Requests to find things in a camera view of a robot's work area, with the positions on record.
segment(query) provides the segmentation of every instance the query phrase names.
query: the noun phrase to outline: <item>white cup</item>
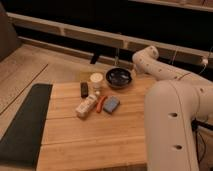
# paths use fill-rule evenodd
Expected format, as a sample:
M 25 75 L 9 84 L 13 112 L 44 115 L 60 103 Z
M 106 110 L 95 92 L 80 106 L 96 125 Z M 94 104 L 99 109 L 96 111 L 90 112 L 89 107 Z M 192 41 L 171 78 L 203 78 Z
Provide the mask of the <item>white cup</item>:
M 101 73 L 94 73 L 90 76 L 90 81 L 94 91 L 99 91 L 103 82 L 103 75 Z

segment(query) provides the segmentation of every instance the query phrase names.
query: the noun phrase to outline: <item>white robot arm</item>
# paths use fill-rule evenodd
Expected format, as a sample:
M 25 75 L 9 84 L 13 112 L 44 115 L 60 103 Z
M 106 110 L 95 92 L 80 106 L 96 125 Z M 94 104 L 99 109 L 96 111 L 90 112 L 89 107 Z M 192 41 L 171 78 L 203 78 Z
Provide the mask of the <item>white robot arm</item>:
M 213 113 L 212 82 L 156 59 L 147 47 L 133 55 L 136 69 L 156 77 L 145 97 L 149 171 L 199 171 L 191 121 Z

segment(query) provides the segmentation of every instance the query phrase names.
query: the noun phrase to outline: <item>black bowl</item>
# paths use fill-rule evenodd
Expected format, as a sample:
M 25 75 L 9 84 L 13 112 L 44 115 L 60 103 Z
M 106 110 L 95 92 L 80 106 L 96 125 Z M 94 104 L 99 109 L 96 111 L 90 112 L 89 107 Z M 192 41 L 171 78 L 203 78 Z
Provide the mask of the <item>black bowl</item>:
M 114 68 L 106 73 L 106 80 L 112 88 L 120 89 L 132 81 L 131 73 L 123 68 Z

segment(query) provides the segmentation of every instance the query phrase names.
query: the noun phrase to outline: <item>floor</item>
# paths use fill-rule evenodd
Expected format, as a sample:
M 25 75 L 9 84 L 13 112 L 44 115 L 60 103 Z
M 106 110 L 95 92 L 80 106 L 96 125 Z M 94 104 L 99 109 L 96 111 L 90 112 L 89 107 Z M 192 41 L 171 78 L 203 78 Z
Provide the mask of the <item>floor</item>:
M 22 45 L 0 63 L 0 138 L 33 84 L 84 80 L 88 78 L 89 73 L 104 73 L 112 67 L 102 63 L 91 65 L 89 60 L 27 44 Z M 208 171 L 208 168 L 213 166 L 213 134 L 206 130 L 201 130 L 201 134 L 207 145 L 201 171 Z M 33 169 L 0 166 L 0 170 L 30 171 Z

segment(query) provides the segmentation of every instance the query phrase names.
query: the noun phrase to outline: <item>wooden tabletop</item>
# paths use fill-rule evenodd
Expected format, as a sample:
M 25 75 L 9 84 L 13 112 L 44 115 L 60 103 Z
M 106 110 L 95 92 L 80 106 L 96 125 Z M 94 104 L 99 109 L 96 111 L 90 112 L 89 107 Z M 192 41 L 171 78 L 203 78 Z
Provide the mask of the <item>wooden tabletop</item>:
M 120 106 L 112 115 L 93 110 L 84 121 L 75 112 L 82 101 L 80 84 L 54 84 L 37 170 L 91 170 L 146 164 L 144 95 L 154 82 L 152 77 L 135 78 L 122 90 L 104 84 L 101 93 L 116 96 Z

